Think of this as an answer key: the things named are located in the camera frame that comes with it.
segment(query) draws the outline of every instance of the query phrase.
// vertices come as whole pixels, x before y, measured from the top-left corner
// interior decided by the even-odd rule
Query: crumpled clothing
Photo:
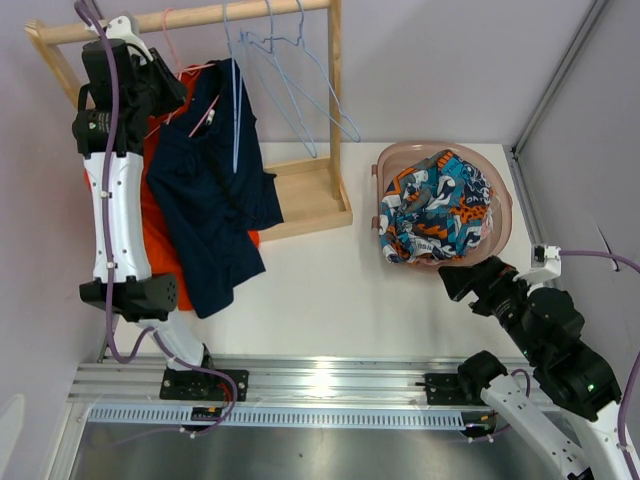
[[[465,257],[489,234],[494,191],[451,150],[407,168],[380,208],[380,244],[391,263],[434,265]]]

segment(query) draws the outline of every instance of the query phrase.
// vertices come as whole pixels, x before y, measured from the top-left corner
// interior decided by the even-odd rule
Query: orange garment
[[[173,113],[174,117],[180,116],[188,108],[191,102],[191,96],[195,88],[198,77],[201,70],[195,70],[193,72],[184,72],[181,77],[181,82],[186,85],[187,101],[186,103]],[[149,136],[144,141],[144,167],[142,169],[142,180],[140,182],[140,206],[142,208],[142,234],[144,237],[144,247],[147,252],[147,258],[151,265],[151,273],[154,275],[173,273],[176,276],[178,284],[178,309],[180,310],[193,310],[191,301],[189,300],[189,294],[184,281],[184,275],[182,273],[182,267],[180,266],[180,260],[178,253],[176,252],[171,238],[169,236],[169,230],[167,224],[164,221],[164,216],[160,207],[153,198],[153,194],[147,185],[147,171],[149,165],[153,159],[153,155],[158,146],[160,138],[159,126],[165,122],[168,115],[160,118],[149,119]],[[85,172],[85,182],[89,185],[89,178]],[[260,235],[258,232],[249,232],[251,240],[257,247],[260,245]]]

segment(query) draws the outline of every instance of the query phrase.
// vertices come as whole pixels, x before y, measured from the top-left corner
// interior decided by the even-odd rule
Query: clothes hanger
[[[236,81],[236,60],[234,54],[233,42],[229,33],[229,20],[227,18],[227,2],[222,4],[222,19],[224,23],[224,33],[227,36],[227,47],[229,48],[229,56],[231,57],[231,83],[233,95],[233,173],[238,171],[238,151],[240,150],[240,122],[242,120],[242,71],[238,68],[240,77]]]
[[[171,41],[171,37],[169,36],[169,32],[167,30],[167,14],[169,12],[173,11],[173,8],[167,8],[164,11],[164,14],[162,16],[162,34],[164,35],[164,38],[167,42],[167,45],[169,46],[169,50],[171,51],[171,56],[173,57],[173,60],[176,63],[176,66],[178,67],[178,72],[176,73],[176,77],[178,78],[178,80],[182,80],[182,74],[183,73],[188,73],[188,72],[195,72],[198,70],[203,70],[205,68],[210,68],[215,66],[215,63],[207,63],[205,65],[196,65],[193,67],[187,67],[185,68],[182,64],[182,62],[180,61],[180,57],[178,56],[178,53],[176,51],[175,45],[173,44],[173,42]],[[194,129],[191,131],[191,133],[189,134],[189,138],[193,137],[193,135],[198,131],[198,128],[200,128],[200,126],[204,123],[204,121],[206,120],[206,118],[209,116],[209,112],[216,106],[216,104],[218,103],[218,99],[220,98],[220,95],[217,95],[216,98],[213,99],[213,102],[211,103],[211,106],[209,108],[207,108],[207,110],[205,111],[204,115],[202,116],[202,118],[198,121],[198,123],[196,124],[196,126],[194,127]],[[174,117],[174,115],[176,114],[176,112],[178,110],[180,110],[180,108],[174,110],[173,112],[171,112],[169,114],[169,116],[167,117],[167,120],[164,122],[165,124],[169,124],[169,122],[171,122],[171,119]],[[145,139],[149,138],[151,135],[153,135],[154,133],[156,133],[158,130],[160,129],[160,125],[158,125],[156,128],[154,128],[153,130],[151,130],[147,136],[145,137]]]
[[[278,101],[276,95],[271,91],[271,88],[269,88],[269,85],[268,85],[267,81],[264,79],[260,69],[255,68],[255,62],[252,61],[251,54],[250,54],[249,50],[247,49],[247,42],[244,41],[245,38],[248,38],[247,36],[255,37],[258,40],[258,42],[260,42],[260,43],[266,43],[268,41],[269,42],[269,49],[266,50],[266,49],[262,48],[262,50],[264,50],[265,52],[268,52],[270,55],[273,55],[273,57],[274,57],[273,63],[271,62],[271,60],[267,56],[265,56],[265,58],[266,58],[267,61],[269,61],[271,63],[271,65],[276,70],[278,70],[278,73],[280,74],[281,78],[284,79],[286,77],[286,74],[284,73],[284,71],[282,70],[282,67],[280,66],[280,62],[278,60],[278,57],[275,54],[274,18],[273,18],[273,10],[271,9],[271,1],[270,0],[265,0],[265,1],[267,3],[267,7],[269,9],[269,21],[270,21],[270,30],[271,30],[270,31],[270,36],[260,40],[257,37],[257,35],[255,35],[253,32],[246,32],[245,33],[244,31],[241,31],[240,32],[240,44],[242,45],[243,51],[245,52],[245,54],[247,55],[247,58],[249,59],[249,65],[251,65],[251,67],[254,68],[254,71],[257,73],[258,78],[260,79],[260,82],[262,83],[262,86],[265,88],[265,90],[267,91],[267,93],[271,97],[271,100],[273,100],[273,103],[276,105],[278,110],[280,110],[280,114],[282,115],[282,117],[289,124],[289,126],[291,127],[291,130],[293,131],[293,133],[296,134],[296,136],[298,137],[300,142],[307,149],[307,151],[309,152],[309,155],[311,155],[311,157],[313,157],[313,158],[317,158],[318,149],[316,147],[315,140],[313,138],[313,135],[311,134],[311,131],[310,131],[309,127],[307,126],[307,124],[304,121],[304,118],[303,118],[302,113],[300,112],[300,108],[298,106],[298,102],[296,101],[295,97],[293,96],[293,92],[291,91],[291,88],[289,88],[289,83],[283,80],[284,86],[287,89],[287,93],[289,94],[289,99],[291,100],[291,103],[293,104],[293,107],[295,108],[296,114],[298,116],[297,123],[300,124],[300,126],[304,130],[304,133],[306,134],[306,139],[303,138],[302,133],[298,131],[298,129],[294,125],[294,122],[289,117],[289,114],[287,113],[287,111],[284,109],[282,104]]]
[[[283,116],[285,117],[285,120],[287,120],[287,122],[289,123],[289,125],[292,127],[292,129],[294,130],[294,133],[296,133],[296,135],[298,136],[298,138],[300,139],[300,141],[305,145],[305,147],[307,148],[307,150],[309,151],[309,153],[312,154],[312,156],[315,156],[314,153],[317,154],[317,151],[315,149],[315,142],[313,141],[313,137],[311,136],[309,129],[306,127],[306,125],[304,124],[304,121],[302,119],[302,115],[300,114],[300,110],[298,108],[297,102],[295,101],[295,98],[293,97],[293,94],[291,92],[291,89],[289,88],[289,85],[293,86],[296,90],[298,90],[304,97],[306,97],[324,116],[326,116],[327,118],[329,118],[329,120],[331,122],[333,122],[335,125],[337,125],[340,130],[342,130],[351,140],[355,141],[355,142],[360,142],[362,137],[360,135],[360,132],[357,128],[357,126],[355,125],[355,123],[353,122],[353,120],[342,110],[342,107],[340,105],[340,102],[338,101],[337,95],[335,93],[335,90],[333,89],[333,87],[331,86],[331,82],[329,81],[329,76],[327,74],[327,72],[325,71],[324,67],[322,66],[322,63],[318,60],[318,58],[313,54],[313,52],[311,52],[309,50],[309,48],[306,45],[306,41],[304,38],[304,22],[305,22],[305,10],[304,7],[301,3],[300,0],[296,0],[298,3],[298,7],[300,8],[300,22],[298,24],[298,37],[296,38],[296,40],[291,40],[287,37],[284,36],[279,36],[276,37],[274,35],[274,21],[273,21],[273,12],[271,10],[271,2],[270,0],[265,0],[267,3],[267,6],[269,8],[269,15],[270,15],[270,36],[266,37],[266,38],[260,38],[258,37],[258,35],[256,35],[254,32],[246,32],[244,34],[241,34],[241,41],[243,42],[243,44],[245,44],[244,40],[246,39],[249,45],[255,47],[254,51],[258,52],[274,69],[276,69],[278,71],[278,73],[280,74],[285,86],[287,87],[287,91],[289,93],[289,97],[292,101],[292,103],[294,104],[294,107],[296,109],[296,113],[298,114],[298,118],[299,118],[299,123],[302,125],[303,129],[305,130],[305,132],[308,134],[308,137],[310,139],[310,144],[311,144],[311,148],[309,145],[307,145],[307,143],[301,138],[301,135],[298,133],[298,131],[295,129],[295,127],[292,125],[292,122],[290,121],[290,119],[288,118],[288,115],[285,114],[284,109],[282,108],[282,106],[279,104],[279,102],[274,98],[274,95],[272,94],[272,92],[270,91],[270,89],[267,87],[266,82],[264,81],[264,78],[262,77],[262,75],[260,74],[259,70],[258,70],[258,76],[261,80],[261,82],[263,83],[263,85],[265,86],[265,88],[267,89],[267,92],[269,93],[269,95],[272,97],[272,99],[274,100],[274,102],[276,103],[276,106],[278,107],[278,109],[280,110],[280,112],[283,114]],[[353,133],[350,132],[349,130],[347,130],[343,125],[341,125],[340,123],[340,119],[335,119],[331,116],[331,114],[324,109],[317,101],[315,101],[310,95],[308,95],[295,81],[293,81],[282,69],[282,67],[280,66],[280,62],[278,60],[277,57],[277,52],[276,52],[276,48],[275,48],[275,43],[277,41],[284,41],[286,43],[289,43],[290,45],[294,46],[294,47],[301,47],[303,52],[310,57],[313,62],[318,66],[318,68],[320,69],[320,72],[322,73],[322,76],[325,80],[325,82],[327,83],[327,85],[329,86],[329,90],[331,92],[331,95],[333,96],[334,100],[336,101],[337,105],[338,105],[338,112],[341,116],[341,118],[344,118],[348,124],[351,126]]]

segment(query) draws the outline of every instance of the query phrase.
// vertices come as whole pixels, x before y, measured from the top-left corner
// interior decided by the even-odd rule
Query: wire hanger
[[[317,149],[316,149],[315,141],[313,139],[313,136],[311,135],[311,132],[309,131],[309,128],[307,127],[307,125],[305,124],[305,122],[304,122],[304,120],[302,118],[302,114],[301,114],[300,109],[298,107],[298,103],[296,102],[296,100],[295,100],[295,98],[293,96],[293,93],[292,93],[291,89],[289,88],[289,86],[291,85],[296,90],[298,90],[298,92],[300,92],[305,98],[307,98],[325,117],[327,117],[331,122],[333,122],[335,125],[337,125],[340,128],[340,130],[342,130],[351,140],[353,140],[354,142],[360,142],[362,137],[360,135],[358,127],[355,125],[353,120],[342,110],[342,107],[341,107],[340,102],[338,100],[338,97],[337,97],[337,95],[335,93],[335,90],[331,86],[331,82],[329,80],[329,76],[327,75],[327,72],[325,71],[324,67],[322,66],[322,63],[309,50],[309,48],[306,45],[305,38],[304,38],[305,10],[304,10],[304,7],[303,7],[301,1],[300,0],[296,0],[296,2],[298,3],[298,7],[300,8],[300,22],[298,24],[298,37],[296,38],[295,41],[292,41],[291,39],[289,39],[287,37],[284,37],[284,36],[276,37],[274,35],[274,18],[273,18],[273,10],[271,8],[271,2],[270,2],[270,0],[265,0],[265,1],[267,3],[267,7],[269,8],[270,36],[266,37],[266,38],[260,38],[254,32],[247,31],[246,33],[245,32],[241,32],[240,41],[241,41],[242,45],[245,47],[245,49],[246,49],[246,44],[247,43],[249,45],[255,47],[254,51],[259,53],[269,63],[269,65],[271,65],[274,69],[276,69],[278,71],[278,73],[280,74],[280,76],[282,78],[282,81],[285,84],[285,87],[287,88],[287,92],[289,94],[289,98],[290,98],[290,100],[292,101],[292,103],[293,103],[293,105],[295,107],[295,110],[296,110],[296,113],[297,113],[297,116],[298,116],[298,122],[300,123],[300,125],[303,128],[303,130],[307,134],[307,137],[309,139],[308,142],[305,141],[302,138],[302,135],[298,132],[296,127],[294,127],[293,122],[290,120],[288,114],[284,111],[284,108],[282,107],[280,102],[278,102],[278,100],[275,98],[275,95],[271,92],[269,87],[266,85],[266,82],[265,82],[264,77],[262,76],[260,70],[256,69],[256,71],[258,73],[258,77],[260,78],[260,81],[262,82],[263,86],[267,90],[267,93],[269,93],[269,95],[271,96],[272,100],[274,101],[274,103],[276,104],[276,106],[278,107],[278,109],[280,110],[282,115],[284,116],[284,118],[287,121],[287,123],[289,123],[289,126],[292,128],[292,130],[294,131],[296,136],[298,136],[300,141],[304,144],[304,146],[307,149],[307,151],[309,151],[309,153],[315,158],[317,156]],[[316,100],[314,100],[309,94],[307,94],[302,89],[302,87],[300,87],[295,81],[293,81],[283,71],[283,69],[282,69],[282,67],[280,65],[280,62],[278,60],[277,52],[276,52],[275,44],[276,44],[277,41],[284,41],[284,42],[289,43],[290,45],[292,45],[294,47],[302,47],[302,50],[304,51],[304,53],[313,60],[313,62],[320,69],[320,72],[322,73],[322,76],[323,76],[325,82],[327,83],[327,85],[329,87],[331,95],[333,96],[334,100],[336,101],[336,104],[338,106],[338,112],[339,112],[341,118],[344,118],[348,122],[348,124],[351,126],[351,129],[352,129],[353,132],[349,131],[343,125],[341,125],[340,119],[333,118],[331,116],[331,114],[326,109],[324,109]]]
[[[238,171],[238,151],[240,150],[240,121],[242,119],[242,71],[238,69],[240,77],[236,82],[236,60],[234,54],[231,35],[229,34],[229,20],[227,18],[227,2],[222,4],[222,19],[224,22],[224,33],[227,36],[227,47],[229,48],[229,56],[231,57],[231,83],[233,95],[233,173]]]
[[[267,3],[267,7],[269,8],[269,19],[270,19],[270,26],[271,26],[271,35],[269,37],[267,37],[267,38],[262,39],[262,40],[258,39],[258,41],[260,43],[266,43],[267,41],[269,42],[269,49],[266,50],[266,49],[261,47],[261,50],[263,50],[263,52],[268,52],[269,54],[274,56],[273,63],[271,63],[272,60],[268,56],[264,55],[263,52],[258,51],[258,53],[263,55],[264,58],[268,62],[270,62],[271,65],[276,70],[278,70],[278,73],[280,74],[281,78],[283,78],[283,79],[284,78],[288,78],[286,76],[286,74],[284,73],[284,71],[282,70],[282,67],[280,66],[280,62],[278,61],[278,57],[275,55],[275,46],[274,46],[275,36],[274,36],[273,11],[271,9],[270,0],[265,0],[265,1]],[[255,62],[253,62],[251,60],[251,54],[249,53],[249,51],[247,49],[247,42],[244,41],[244,39],[248,38],[248,36],[254,36],[256,38],[258,38],[258,37],[253,32],[247,32],[247,33],[245,33],[244,31],[240,32],[240,43],[241,43],[241,45],[243,47],[243,50],[244,50],[245,54],[247,55],[247,58],[249,59],[249,65],[251,65],[251,67],[254,68],[254,63]],[[313,135],[311,134],[311,131],[310,131],[309,127],[307,127],[307,125],[306,125],[306,123],[304,121],[304,118],[302,117],[302,113],[300,112],[300,108],[298,107],[298,102],[296,101],[295,97],[293,96],[293,92],[291,91],[291,88],[289,88],[289,83],[283,80],[284,86],[287,89],[287,93],[289,94],[289,99],[293,103],[293,106],[294,106],[294,108],[296,110],[296,113],[297,113],[297,116],[298,116],[297,123],[299,123],[300,126],[302,127],[302,129],[304,130],[304,133],[306,134],[306,139],[302,137],[302,134],[298,131],[296,126],[293,124],[293,121],[289,117],[289,114],[287,113],[287,111],[280,104],[280,102],[276,98],[275,94],[271,91],[271,88],[269,88],[269,85],[267,84],[266,80],[262,76],[262,72],[260,71],[260,69],[254,68],[254,71],[258,74],[258,78],[260,79],[260,82],[262,83],[262,86],[265,88],[265,90],[267,91],[267,93],[271,97],[271,100],[273,100],[273,103],[276,105],[278,110],[280,110],[280,114],[286,120],[286,122],[289,124],[289,126],[291,127],[291,130],[296,134],[296,136],[298,137],[300,142],[304,145],[304,147],[307,149],[309,154],[313,158],[316,158],[318,156],[318,149],[316,148],[315,140],[313,138]]]

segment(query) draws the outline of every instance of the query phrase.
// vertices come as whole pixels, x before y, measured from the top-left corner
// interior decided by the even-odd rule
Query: black mounting bracket
[[[426,373],[424,382],[416,383],[424,387],[427,403],[433,406],[486,406],[484,402],[470,401],[462,390],[457,373]]]
[[[214,370],[213,360],[209,352],[205,350],[202,367]],[[238,388],[238,402],[247,400],[247,390],[249,389],[248,370],[218,370],[231,377]],[[224,402],[225,392],[221,387],[226,384],[220,377],[196,372],[194,370],[172,370],[166,368],[162,377],[160,387],[160,398],[162,400],[183,400],[200,402]]]

